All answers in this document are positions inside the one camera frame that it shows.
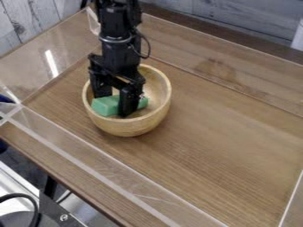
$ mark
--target screw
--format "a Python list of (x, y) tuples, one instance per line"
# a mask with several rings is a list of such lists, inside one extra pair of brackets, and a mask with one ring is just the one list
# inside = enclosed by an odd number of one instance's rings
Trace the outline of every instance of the screw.
[(66, 220), (67, 220), (67, 215), (61, 215), (59, 221), (61, 221), (61, 222), (65, 222)]

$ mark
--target green object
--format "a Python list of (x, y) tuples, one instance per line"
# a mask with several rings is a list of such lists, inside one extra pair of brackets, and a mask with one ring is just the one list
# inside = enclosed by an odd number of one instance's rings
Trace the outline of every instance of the green object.
[[(90, 108), (102, 117), (107, 117), (118, 114), (118, 99), (119, 96), (107, 96), (102, 98), (93, 98)], [(140, 100), (137, 109), (142, 109), (148, 105), (148, 98)]]

